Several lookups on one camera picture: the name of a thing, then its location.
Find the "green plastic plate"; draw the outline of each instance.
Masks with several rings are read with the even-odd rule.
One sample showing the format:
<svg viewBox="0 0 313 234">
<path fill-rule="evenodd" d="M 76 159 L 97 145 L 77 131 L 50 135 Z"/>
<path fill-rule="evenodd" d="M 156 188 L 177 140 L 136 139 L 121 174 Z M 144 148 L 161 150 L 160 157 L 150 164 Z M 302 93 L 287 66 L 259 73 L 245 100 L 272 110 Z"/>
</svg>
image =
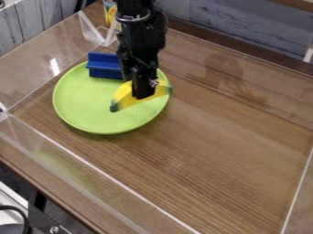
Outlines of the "green plastic plate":
<svg viewBox="0 0 313 234">
<path fill-rule="evenodd" d="M 138 103 L 134 107 L 113 113 L 113 95 L 121 80 L 90 77 L 88 62 L 74 67 L 57 84 L 53 96 L 54 108 L 61 118 L 89 133 L 126 133 L 148 124 L 162 112 L 170 96 Z M 168 80 L 158 70 L 161 80 Z"/>
</svg>

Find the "blue toy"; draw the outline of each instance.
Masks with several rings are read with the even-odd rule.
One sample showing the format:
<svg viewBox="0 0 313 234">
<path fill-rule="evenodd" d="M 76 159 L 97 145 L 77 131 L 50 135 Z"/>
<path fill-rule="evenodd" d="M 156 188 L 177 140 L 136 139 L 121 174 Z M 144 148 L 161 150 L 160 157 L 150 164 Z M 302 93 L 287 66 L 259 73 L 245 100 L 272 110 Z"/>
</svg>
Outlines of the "blue toy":
<svg viewBox="0 0 313 234">
<path fill-rule="evenodd" d="M 116 54 L 90 52 L 88 68 L 92 77 L 124 80 L 120 58 Z"/>
</svg>

